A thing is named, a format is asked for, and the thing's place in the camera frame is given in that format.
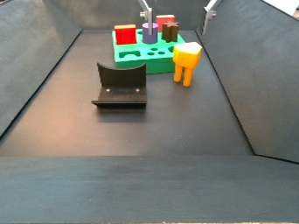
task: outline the colorful toy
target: colorful toy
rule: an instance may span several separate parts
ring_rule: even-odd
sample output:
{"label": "colorful toy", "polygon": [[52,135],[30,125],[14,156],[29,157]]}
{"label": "colorful toy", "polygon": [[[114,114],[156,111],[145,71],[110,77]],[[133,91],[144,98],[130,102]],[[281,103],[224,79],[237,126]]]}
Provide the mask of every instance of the colorful toy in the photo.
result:
{"label": "colorful toy", "polygon": [[162,40],[165,42],[177,41],[178,23],[168,22],[162,24]]}
{"label": "colorful toy", "polygon": [[154,17],[154,22],[158,25],[157,32],[162,31],[162,24],[174,21],[173,15],[158,15]]}
{"label": "colorful toy", "polygon": [[136,43],[136,26],[133,24],[114,25],[116,44],[132,45]]}
{"label": "colorful toy", "polygon": [[172,61],[174,63],[173,81],[180,82],[188,87],[192,84],[192,71],[198,64],[201,57],[201,46],[196,42],[177,44],[173,46]]}
{"label": "colorful toy", "polygon": [[114,48],[116,68],[137,67],[145,63],[148,74],[173,72],[173,45],[184,43],[182,37],[177,35],[177,42],[165,43],[157,33],[157,42],[148,45],[142,42],[142,30],[136,30],[136,44],[117,45],[116,33],[112,31],[112,43]]}
{"label": "colorful toy", "polygon": [[152,35],[148,34],[148,23],[142,24],[142,42],[154,44],[157,42],[157,24],[152,23]]}

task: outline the gray wall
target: gray wall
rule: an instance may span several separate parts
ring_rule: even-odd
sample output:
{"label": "gray wall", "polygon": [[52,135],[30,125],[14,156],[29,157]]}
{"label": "gray wall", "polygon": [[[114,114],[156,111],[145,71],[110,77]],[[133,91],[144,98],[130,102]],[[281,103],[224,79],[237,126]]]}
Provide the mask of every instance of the gray wall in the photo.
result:
{"label": "gray wall", "polygon": [[222,1],[200,36],[256,154],[299,162],[299,21],[260,0]]}
{"label": "gray wall", "polygon": [[[113,25],[136,24],[144,20],[136,0],[52,0],[70,15],[84,30],[112,30]],[[181,30],[194,30],[201,20],[201,8],[208,0],[145,0],[153,14],[173,14]]]}
{"label": "gray wall", "polygon": [[0,136],[78,33],[50,1],[0,5]]}

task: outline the red block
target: red block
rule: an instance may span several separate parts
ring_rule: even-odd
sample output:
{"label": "red block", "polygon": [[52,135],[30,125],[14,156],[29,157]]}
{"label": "red block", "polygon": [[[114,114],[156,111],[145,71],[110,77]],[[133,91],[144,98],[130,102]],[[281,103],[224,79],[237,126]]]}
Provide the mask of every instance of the red block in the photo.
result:
{"label": "red block", "polygon": [[136,26],[133,24],[114,25],[116,44],[132,45],[136,43]]}
{"label": "red block", "polygon": [[157,31],[161,32],[162,31],[162,24],[168,23],[168,22],[173,22],[174,21],[174,16],[173,15],[158,15],[154,18],[154,22],[158,24],[157,27]]}

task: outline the gray surface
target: gray surface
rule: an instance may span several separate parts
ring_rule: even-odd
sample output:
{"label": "gray surface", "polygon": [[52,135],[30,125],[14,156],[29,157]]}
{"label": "gray surface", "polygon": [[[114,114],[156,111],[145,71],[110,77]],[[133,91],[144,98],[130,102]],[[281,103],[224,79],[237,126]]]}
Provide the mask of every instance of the gray surface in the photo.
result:
{"label": "gray surface", "polygon": [[299,24],[258,0],[222,1],[200,37],[256,154],[299,162]]}
{"label": "gray surface", "polygon": [[[185,41],[198,41],[193,31]],[[146,75],[146,109],[98,110],[97,62],[114,66],[110,31],[84,31],[1,143],[1,156],[250,155],[201,55],[192,84]]]}
{"label": "gray surface", "polygon": [[[52,0],[72,16],[84,30],[112,30],[114,25],[136,24],[141,27],[145,21],[140,18],[142,8],[137,0]],[[154,15],[176,16],[180,30],[196,29],[201,19],[201,8],[209,0],[145,0],[153,8]]]}
{"label": "gray surface", "polygon": [[299,221],[299,166],[261,157],[1,157],[0,170],[0,223]]}
{"label": "gray surface", "polygon": [[0,136],[60,60],[80,28],[50,1],[0,6]]}

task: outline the green block holder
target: green block holder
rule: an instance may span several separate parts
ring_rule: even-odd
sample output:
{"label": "green block holder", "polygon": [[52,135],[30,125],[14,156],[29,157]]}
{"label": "green block holder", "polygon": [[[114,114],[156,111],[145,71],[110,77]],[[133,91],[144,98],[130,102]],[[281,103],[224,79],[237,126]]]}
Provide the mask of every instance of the green block holder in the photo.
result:
{"label": "green block holder", "polygon": [[177,42],[165,43],[161,36],[158,32],[157,43],[148,45],[142,42],[142,29],[137,29],[136,44],[117,45],[116,33],[112,31],[116,68],[138,67],[145,63],[146,74],[172,73],[174,69],[173,46],[184,43],[184,40],[177,34]]}

